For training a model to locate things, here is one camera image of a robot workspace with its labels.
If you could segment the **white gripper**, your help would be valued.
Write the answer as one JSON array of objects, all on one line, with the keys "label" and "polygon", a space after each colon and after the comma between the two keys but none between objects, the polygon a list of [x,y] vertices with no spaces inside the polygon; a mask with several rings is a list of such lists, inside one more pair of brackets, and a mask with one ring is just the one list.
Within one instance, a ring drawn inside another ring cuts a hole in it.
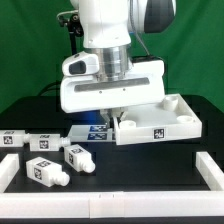
[{"label": "white gripper", "polygon": [[[133,63],[124,78],[117,81],[100,82],[96,73],[64,75],[60,88],[61,107],[66,113],[73,113],[161,102],[165,96],[164,73],[164,62],[157,59]],[[109,111],[102,110],[100,114],[109,124]],[[121,110],[117,119],[124,121],[127,114],[127,110]]]}]

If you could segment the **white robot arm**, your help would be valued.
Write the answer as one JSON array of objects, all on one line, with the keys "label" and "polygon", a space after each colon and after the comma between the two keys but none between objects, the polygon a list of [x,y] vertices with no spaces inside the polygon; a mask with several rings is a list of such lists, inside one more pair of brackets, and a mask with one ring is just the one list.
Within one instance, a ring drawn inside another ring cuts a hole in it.
[{"label": "white robot arm", "polygon": [[131,35],[159,33],[174,20],[176,0],[70,0],[84,31],[84,50],[62,65],[60,101],[67,113],[157,103],[165,96],[162,59],[129,56]]}]

